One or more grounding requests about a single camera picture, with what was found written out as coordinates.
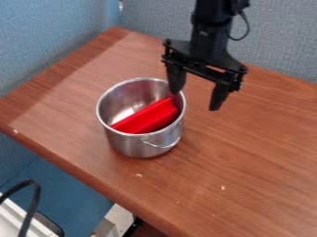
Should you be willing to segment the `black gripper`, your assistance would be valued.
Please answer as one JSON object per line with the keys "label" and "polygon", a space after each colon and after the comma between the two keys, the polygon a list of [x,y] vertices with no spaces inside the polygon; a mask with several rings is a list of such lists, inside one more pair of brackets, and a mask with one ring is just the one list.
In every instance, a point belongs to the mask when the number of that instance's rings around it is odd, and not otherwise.
{"label": "black gripper", "polygon": [[228,28],[206,31],[193,29],[189,41],[166,39],[162,62],[166,65],[170,91],[177,94],[186,83],[186,74],[213,81],[209,110],[217,111],[229,96],[242,87],[248,67],[228,53],[230,34]]}

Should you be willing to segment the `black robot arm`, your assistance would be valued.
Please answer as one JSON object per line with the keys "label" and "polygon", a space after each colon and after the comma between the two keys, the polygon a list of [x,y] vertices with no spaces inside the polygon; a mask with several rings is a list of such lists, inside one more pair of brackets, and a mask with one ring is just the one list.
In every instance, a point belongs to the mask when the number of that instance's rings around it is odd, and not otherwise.
{"label": "black robot arm", "polygon": [[240,41],[250,32],[244,10],[249,0],[197,0],[192,13],[192,39],[166,39],[162,62],[170,92],[186,83],[186,73],[216,83],[209,110],[217,111],[229,94],[242,88],[248,67],[228,53],[228,40]]}

